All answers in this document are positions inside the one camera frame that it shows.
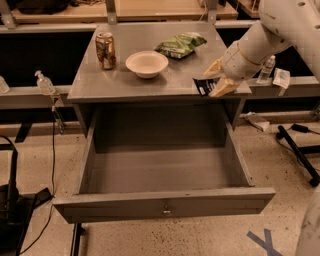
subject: blue tape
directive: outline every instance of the blue tape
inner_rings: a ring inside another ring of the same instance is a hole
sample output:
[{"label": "blue tape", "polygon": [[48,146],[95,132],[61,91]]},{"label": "blue tape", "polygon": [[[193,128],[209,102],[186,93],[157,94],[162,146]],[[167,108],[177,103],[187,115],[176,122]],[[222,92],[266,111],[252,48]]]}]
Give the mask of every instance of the blue tape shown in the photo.
[{"label": "blue tape", "polygon": [[273,248],[270,230],[264,230],[264,236],[266,241],[263,241],[260,237],[256,236],[251,231],[248,232],[247,236],[251,238],[254,242],[256,242],[258,245],[260,245],[263,249],[265,249],[267,251],[268,256],[282,256],[282,254],[280,254]]}]

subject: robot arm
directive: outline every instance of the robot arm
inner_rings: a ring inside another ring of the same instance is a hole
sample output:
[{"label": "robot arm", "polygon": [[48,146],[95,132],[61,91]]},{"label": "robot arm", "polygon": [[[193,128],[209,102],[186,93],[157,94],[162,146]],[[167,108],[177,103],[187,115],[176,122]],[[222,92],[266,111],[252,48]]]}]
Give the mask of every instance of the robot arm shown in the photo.
[{"label": "robot arm", "polygon": [[294,46],[320,80],[320,0],[261,0],[260,21],[204,73],[222,76],[212,97],[222,96],[252,78],[273,54]]}]

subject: gray table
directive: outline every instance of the gray table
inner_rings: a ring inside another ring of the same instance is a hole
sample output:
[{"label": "gray table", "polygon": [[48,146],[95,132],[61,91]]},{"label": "gray table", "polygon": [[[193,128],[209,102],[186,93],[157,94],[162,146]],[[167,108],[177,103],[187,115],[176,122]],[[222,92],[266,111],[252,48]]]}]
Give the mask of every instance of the gray table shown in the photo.
[{"label": "gray table", "polygon": [[[117,66],[102,70],[99,66],[95,35],[109,31],[115,39]],[[145,80],[127,69],[126,59],[139,51],[153,50],[163,40],[183,32],[197,32],[208,42],[183,60],[169,59],[168,67],[154,79]],[[75,104],[85,134],[92,116],[92,103],[141,100],[199,100],[192,78],[202,77],[210,64],[226,49],[214,26],[207,22],[155,22],[101,25],[88,46],[68,99]]]},{"label": "gray table", "polygon": [[[101,70],[94,35],[69,94],[87,144],[75,195],[54,201],[62,216],[83,223],[261,212],[274,189],[254,188],[221,99],[200,97],[193,84],[225,50],[214,26],[159,22],[100,31],[115,38],[117,67]],[[156,78],[126,68],[131,54],[188,31],[207,44],[170,59]]]}]

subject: workbench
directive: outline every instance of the workbench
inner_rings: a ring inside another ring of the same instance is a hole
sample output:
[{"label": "workbench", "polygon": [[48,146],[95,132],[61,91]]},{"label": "workbench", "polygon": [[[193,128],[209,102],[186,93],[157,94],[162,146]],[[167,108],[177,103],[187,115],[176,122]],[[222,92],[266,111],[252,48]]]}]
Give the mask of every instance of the workbench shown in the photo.
[{"label": "workbench", "polygon": [[[159,21],[159,20],[199,20],[205,8],[198,0],[116,0],[119,21]],[[107,22],[106,4],[69,6],[66,10],[53,15],[22,14],[12,11],[19,23],[69,23],[69,22]],[[227,2],[218,5],[217,19],[237,19],[238,12]]]},{"label": "workbench", "polygon": [[[115,39],[113,70],[97,60],[94,38],[101,31]],[[131,54],[187,31],[207,44],[169,59],[154,79],[126,68]],[[262,211],[274,189],[254,186],[222,99],[200,97],[192,80],[225,48],[207,22],[97,27],[68,96],[87,138],[77,191],[54,199],[68,223]]]}]

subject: drawer handle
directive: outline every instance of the drawer handle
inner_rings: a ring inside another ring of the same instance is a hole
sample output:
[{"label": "drawer handle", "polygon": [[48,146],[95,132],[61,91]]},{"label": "drawer handle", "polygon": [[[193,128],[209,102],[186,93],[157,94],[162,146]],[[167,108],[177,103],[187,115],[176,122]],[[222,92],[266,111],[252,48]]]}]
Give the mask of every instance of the drawer handle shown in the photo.
[{"label": "drawer handle", "polygon": [[165,205],[164,206],[164,210],[162,211],[162,215],[163,216],[171,216],[171,211],[169,210],[169,208],[168,208],[168,206],[167,205]]}]

